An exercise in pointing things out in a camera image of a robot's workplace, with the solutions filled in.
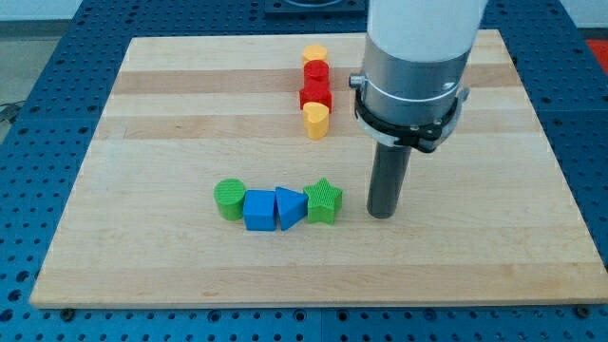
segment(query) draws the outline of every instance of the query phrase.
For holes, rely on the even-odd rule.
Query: blue pegboard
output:
[[[608,340],[607,305],[76,311],[65,321],[70,312],[28,304],[132,37],[352,32],[365,30],[365,19],[266,16],[260,1],[85,0],[0,146],[0,341]],[[606,76],[557,0],[490,0],[483,28],[500,30],[608,261]]]

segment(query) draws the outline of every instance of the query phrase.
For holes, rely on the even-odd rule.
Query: wood grain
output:
[[[497,31],[462,119],[414,152],[397,213],[365,209],[374,142],[352,116],[361,34],[131,42],[30,301],[40,308],[598,303],[608,275]],[[329,48],[335,111],[306,138],[300,51]],[[215,184],[344,189],[335,226],[246,232]]]

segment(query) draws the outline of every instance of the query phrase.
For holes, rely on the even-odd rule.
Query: blue block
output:
[[[247,190],[243,205],[243,216],[247,230],[273,232],[276,229],[275,192]]]
[[[308,214],[308,196],[280,186],[275,192],[281,230],[286,231]]]

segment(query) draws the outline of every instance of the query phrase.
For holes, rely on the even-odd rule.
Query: green cylinder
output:
[[[245,184],[236,179],[222,180],[216,185],[213,197],[223,218],[237,220],[243,217],[246,190]]]

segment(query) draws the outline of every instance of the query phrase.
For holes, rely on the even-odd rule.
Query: black cylinder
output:
[[[395,213],[401,184],[408,169],[411,147],[388,147],[376,144],[371,170],[368,212],[377,219],[388,219]]]

